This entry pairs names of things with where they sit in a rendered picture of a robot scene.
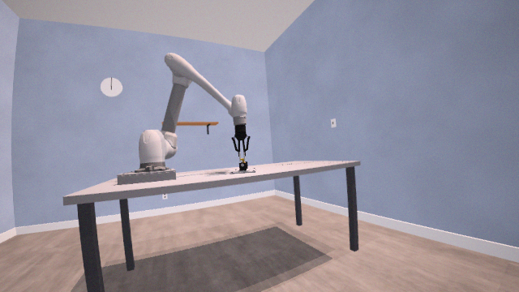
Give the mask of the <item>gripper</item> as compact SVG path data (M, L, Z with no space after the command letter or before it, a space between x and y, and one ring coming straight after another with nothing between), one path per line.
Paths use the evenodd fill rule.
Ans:
M235 127L235 135L231 139L234 142L235 151L238 152L239 161L241 161L240 140L242 140L242 146L243 146L243 151L244 151L243 156L244 156L244 161L246 161L245 156L246 156L246 151L248 150L250 136L248 136L246 133L246 125L236 125L234 127ZM238 140L238 149L237 149L237 145L235 143L235 138ZM246 149L245 149L245 143L244 143L245 138L247 138L247 148Z

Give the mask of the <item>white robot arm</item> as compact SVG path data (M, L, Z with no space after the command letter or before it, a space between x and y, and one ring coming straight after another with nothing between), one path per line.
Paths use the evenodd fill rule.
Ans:
M140 167L139 170L135 170L135 173L169 170L169 167L165 167L165 160L167 157L173 157L177 152L177 136L174 133L184 94L191 81L197 83L229 111L228 113L233 117L234 125L247 124L247 104L244 96L237 95L233 97L232 102L228 101L185 59L177 54L167 54L165 63L170 70L172 69L173 87L164 122L161 131L146 130L141 134L139 138ZM167 153L168 155L165 157Z

